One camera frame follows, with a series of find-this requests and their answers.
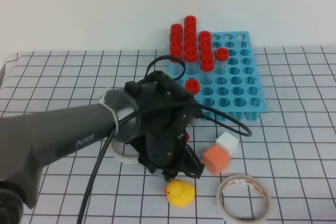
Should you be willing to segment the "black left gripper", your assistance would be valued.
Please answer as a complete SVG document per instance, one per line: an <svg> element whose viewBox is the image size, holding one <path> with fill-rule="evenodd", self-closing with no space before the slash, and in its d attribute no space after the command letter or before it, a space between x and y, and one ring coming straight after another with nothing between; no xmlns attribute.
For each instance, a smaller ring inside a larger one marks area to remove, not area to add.
<svg viewBox="0 0 336 224"><path fill-rule="evenodd" d="M133 118L138 128L129 141L139 153L139 163L166 181L178 173L200 178L204 165L188 146L186 136L186 127L201 113L193 95L161 71L127 82L124 91L141 112Z"/></svg>

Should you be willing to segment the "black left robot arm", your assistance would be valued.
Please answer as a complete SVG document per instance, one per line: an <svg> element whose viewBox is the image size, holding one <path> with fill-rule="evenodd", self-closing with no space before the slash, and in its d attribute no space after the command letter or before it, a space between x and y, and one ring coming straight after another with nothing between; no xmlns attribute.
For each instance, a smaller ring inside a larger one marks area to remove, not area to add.
<svg viewBox="0 0 336 224"><path fill-rule="evenodd" d="M1 207L35 206L42 168L110 135L165 178L199 178L204 166L186 147L199 112L193 96L161 71L105 93L103 104L1 118Z"/></svg>

